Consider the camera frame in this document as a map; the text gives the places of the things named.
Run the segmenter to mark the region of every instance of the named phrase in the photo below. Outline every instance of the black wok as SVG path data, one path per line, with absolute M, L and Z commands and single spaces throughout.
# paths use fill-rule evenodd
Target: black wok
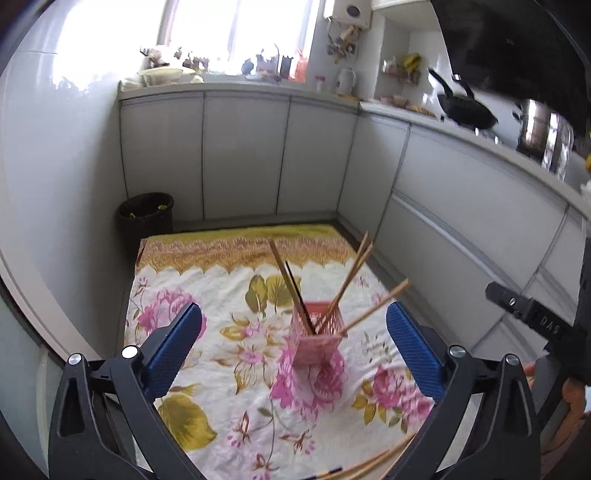
M 443 78 L 433 69 L 429 73 L 441 83 L 443 92 L 437 95 L 439 105 L 446 115 L 456 123 L 465 127 L 487 130 L 497 123 L 497 118 L 482 103 L 474 98 L 470 86 L 459 77 L 455 76 L 454 81 L 464 88 L 466 95 L 453 93 L 452 89 Z

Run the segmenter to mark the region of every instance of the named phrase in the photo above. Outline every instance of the human hand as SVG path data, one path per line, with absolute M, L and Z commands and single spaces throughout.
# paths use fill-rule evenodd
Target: human hand
M 534 377 L 528 381 L 531 388 L 535 380 L 535 362 L 527 364 L 523 370 L 526 376 Z M 569 412 L 542 453 L 550 452 L 562 445 L 573 433 L 576 424 L 584 417 L 586 405 L 585 386 L 581 381 L 576 378 L 568 378 L 562 387 L 562 398 L 569 404 Z

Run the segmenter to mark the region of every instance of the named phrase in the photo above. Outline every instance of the pink basket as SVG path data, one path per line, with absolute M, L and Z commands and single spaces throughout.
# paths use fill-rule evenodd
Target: pink basket
M 329 303 L 325 301 L 306 303 L 313 325 L 316 325 L 328 307 Z M 296 352 L 293 360 L 294 365 L 319 365 L 330 361 L 343 339 L 341 335 L 336 333 L 344 325 L 343 317 L 337 307 L 330 318 L 324 322 L 319 334 L 311 335 L 306 330 L 297 310 L 294 309 L 291 316 L 291 341 Z

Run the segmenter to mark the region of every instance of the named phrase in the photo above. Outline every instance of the white wall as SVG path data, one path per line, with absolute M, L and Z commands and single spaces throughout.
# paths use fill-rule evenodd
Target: white wall
M 131 267 L 116 207 L 126 199 L 117 83 L 143 61 L 164 0 L 57 0 L 0 81 L 8 190 L 37 268 L 101 355 L 116 344 Z
M 390 60 L 392 57 L 395 57 L 400 62 L 407 55 L 408 45 L 410 43 L 410 32 L 408 30 L 396 25 L 385 17 L 384 19 L 384 40 L 380 52 L 378 80 L 373 95 L 374 98 L 402 94 L 402 83 L 396 79 L 382 75 L 381 69 L 384 60 Z
M 443 34 L 441 31 L 413 31 L 410 34 L 408 51 L 409 53 L 419 52 L 423 57 L 421 79 L 418 86 L 404 85 L 402 95 L 409 100 L 409 103 L 427 108 L 439 117 L 443 114 L 443 110 L 439 105 L 437 95 L 443 92 L 443 88 L 428 74 L 427 69 L 429 67 L 437 71 L 452 90 L 465 93 L 452 80 L 452 66 Z M 519 136 L 519 123 L 511 113 L 516 110 L 513 101 L 493 93 L 478 90 L 475 90 L 475 97 L 484 103 L 498 118 L 499 123 L 494 127 L 494 130 L 503 143 L 509 147 L 516 147 L 517 137 Z
M 326 28 L 329 21 L 324 18 L 324 3 L 325 0 L 320 0 L 319 2 L 318 14 L 316 17 L 316 28 L 314 29 L 314 37 L 312 39 L 312 47 L 310 49 L 306 83 L 310 88 L 313 89 L 316 85 L 316 80 L 314 77 L 321 75 L 326 78 L 326 82 L 324 83 L 324 91 L 327 93 L 332 93 L 335 91 L 336 78 L 341 69 L 354 67 L 355 61 L 341 60 L 338 62 L 338 64 L 335 64 L 335 57 L 328 55 L 327 48 L 329 39 L 326 35 Z M 331 30 L 333 39 L 340 35 L 341 30 L 342 29 L 338 25 L 333 25 Z
M 383 15 L 372 15 L 371 28 L 363 32 L 358 42 L 359 51 L 353 69 L 357 75 L 357 84 L 353 94 L 367 100 L 374 97 L 378 83 L 379 59 L 384 42 L 385 18 Z
M 62 367 L 28 330 L 2 296 L 0 411 L 31 459 L 48 473 L 48 428 Z

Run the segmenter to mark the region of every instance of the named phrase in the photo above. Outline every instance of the black trash bin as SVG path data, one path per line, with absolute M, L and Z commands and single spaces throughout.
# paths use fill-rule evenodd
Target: black trash bin
M 139 242 L 152 235 L 173 233 L 174 199 L 168 193 L 143 193 L 119 205 L 117 221 L 127 254 L 138 254 Z

